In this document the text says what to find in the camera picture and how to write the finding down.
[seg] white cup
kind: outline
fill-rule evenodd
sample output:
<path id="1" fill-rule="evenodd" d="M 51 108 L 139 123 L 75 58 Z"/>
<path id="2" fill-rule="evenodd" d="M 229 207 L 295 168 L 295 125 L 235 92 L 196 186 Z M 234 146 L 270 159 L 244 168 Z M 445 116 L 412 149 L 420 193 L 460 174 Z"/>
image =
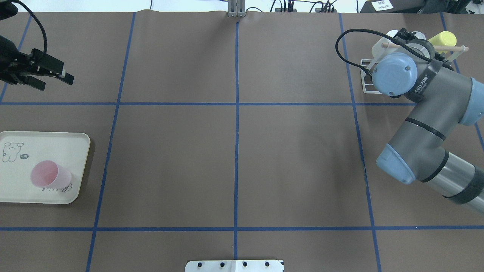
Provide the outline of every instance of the white cup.
<path id="1" fill-rule="evenodd" d="M 53 161 L 39 162 L 30 173 L 30 181 L 39 188 L 61 189 L 67 187 L 72 174 Z"/>

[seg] white bracket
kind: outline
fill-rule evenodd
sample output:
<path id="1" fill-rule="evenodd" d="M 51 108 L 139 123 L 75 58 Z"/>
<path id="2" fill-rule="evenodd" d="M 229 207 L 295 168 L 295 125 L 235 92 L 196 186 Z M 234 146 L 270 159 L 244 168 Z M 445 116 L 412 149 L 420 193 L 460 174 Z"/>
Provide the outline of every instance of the white bracket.
<path id="1" fill-rule="evenodd" d="M 189 261 L 185 272 L 284 272 L 282 260 Z"/>
<path id="2" fill-rule="evenodd" d="M 245 17 L 245 0 L 228 0 L 229 17 Z"/>

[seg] white floor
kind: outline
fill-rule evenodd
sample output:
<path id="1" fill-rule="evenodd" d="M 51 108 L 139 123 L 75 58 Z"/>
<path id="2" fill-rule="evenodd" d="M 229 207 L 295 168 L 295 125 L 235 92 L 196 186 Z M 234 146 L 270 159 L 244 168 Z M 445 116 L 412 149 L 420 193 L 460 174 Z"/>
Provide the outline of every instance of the white floor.
<path id="1" fill-rule="evenodd" d="M 33 11 L 45 12 L 132 12 L 149 9 L 151 1 L 151 9 L 157 11 L 226 11 L 228 7 L 227 2 L 221 0 L 23 0 L 23 2 Z M 337 0 L 334 3 L 334 6 L 338 12 L 355 13 L 356 1 L 359 1 L 359 8 L 361 9 L 364 0 Z M 246 0 L 245 6 L 246 8 L 257 7 L 264 12 L 268 12 L 271 8 L 272 2 L 273 0 Z M 298 12 L 309 12 L 312 5 L 312 3 L 295 2 L 294 8 L 297 9 Z M 276 0 L 274 8 L 279 7 L 279 0 Z M 484 12 L 484 7 L 483 5 L 469 4 L 468 10 L 482 14 Z"/>

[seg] robotic arm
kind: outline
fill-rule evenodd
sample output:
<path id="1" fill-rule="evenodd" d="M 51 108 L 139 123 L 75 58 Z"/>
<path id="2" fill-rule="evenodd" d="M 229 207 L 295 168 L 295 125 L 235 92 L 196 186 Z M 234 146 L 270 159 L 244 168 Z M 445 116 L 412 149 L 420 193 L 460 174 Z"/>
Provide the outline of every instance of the robotic arm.
<path id="1" fill-rule="evenodd" d="M 0 0 L 0 20 L 17 14 L 12 2 L 21 4 L 39 24 L 44 37 L 44 50 L 32 49 L 29 55 L 19 52 L 15 44 L 0 35 L 0 80 L 11 85 L 29 85 L 43 91 L 45 82 L 32 76 L 50 76 L 72 85 L 74 77 L 64 70 L 64 62 L 47 54 L 47 37 L 39 20 L 30 9 L 18 0 Z"/>
<path id="2" fill-rule="evenodd" d="M 484 212 L 484 170 L 441 147 L 457 124 L 473 125 L 481 118 L 484 84 L 451 70 L 430 42 L 406 29 L 392 42 L 402 47 L 382 58 L 373 71 L 352 63 L 371 75 L 379 92 L 417 103 L 377 165 L 404 184 L 420 180 L 454 203 Z"/>

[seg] white label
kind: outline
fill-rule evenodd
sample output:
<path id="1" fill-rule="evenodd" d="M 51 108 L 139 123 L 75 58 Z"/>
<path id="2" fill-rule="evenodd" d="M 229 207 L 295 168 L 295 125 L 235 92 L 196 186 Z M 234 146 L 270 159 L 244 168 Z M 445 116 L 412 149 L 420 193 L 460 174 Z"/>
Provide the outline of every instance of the white label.
<path id="1" fill-rule="evenodd" d="M 371 2 L 371 4 L 373 5 L 376 11 L 389 10 L 393 8 L 392 3 L 390 3 L 390 0 Z"/>

